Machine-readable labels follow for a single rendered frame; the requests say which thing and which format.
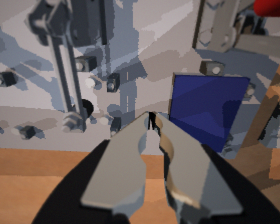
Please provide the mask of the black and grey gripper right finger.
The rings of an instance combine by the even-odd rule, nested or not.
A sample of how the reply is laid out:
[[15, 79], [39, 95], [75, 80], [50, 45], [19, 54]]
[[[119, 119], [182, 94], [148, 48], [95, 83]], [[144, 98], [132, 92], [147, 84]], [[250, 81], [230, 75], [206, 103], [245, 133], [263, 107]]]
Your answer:
[[178, 224], [198, 224], [201, 218], [216, 224], [280, 224], [272, 202], [207, 144], [155, 111], [151, 123], [164, 153], [167, 204]]

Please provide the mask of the dark blue plate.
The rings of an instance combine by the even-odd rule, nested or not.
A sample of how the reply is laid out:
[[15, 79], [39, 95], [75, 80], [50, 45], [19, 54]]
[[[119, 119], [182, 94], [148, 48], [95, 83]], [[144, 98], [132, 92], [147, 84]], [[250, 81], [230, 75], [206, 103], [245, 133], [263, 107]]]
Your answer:
[[221, 153], [250, 78], [173, 72], [167, 119]]

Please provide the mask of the toggle clamp with red handle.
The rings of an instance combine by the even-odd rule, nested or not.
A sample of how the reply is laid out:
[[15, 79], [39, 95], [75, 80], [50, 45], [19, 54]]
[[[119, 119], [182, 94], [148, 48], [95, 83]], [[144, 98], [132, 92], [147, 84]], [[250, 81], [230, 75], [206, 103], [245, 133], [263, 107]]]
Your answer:
[[[73, 47], [107, 44], [104, 0], [33, 1], [35, 6], [24, 23], [42, 46], [50, 48], [65, 110], [61, 130], [64, 133], [84, 133], [86, 120], [93, 113], [94, 106], [81, 98]], [[64, 46], [75, 101], [73, 106], [59, 45]]]

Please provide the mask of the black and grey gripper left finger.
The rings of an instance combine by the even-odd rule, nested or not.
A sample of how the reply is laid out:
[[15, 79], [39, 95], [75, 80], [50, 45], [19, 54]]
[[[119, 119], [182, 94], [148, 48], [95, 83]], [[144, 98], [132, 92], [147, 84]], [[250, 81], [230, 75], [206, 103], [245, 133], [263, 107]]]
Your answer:
[[[111, 224], [144, 204], [146, 148], [151, 112], [145, 111], [104, 139], [54, 188], [31, 224]], [[147, 131], [146, 131], [147, 129]]]

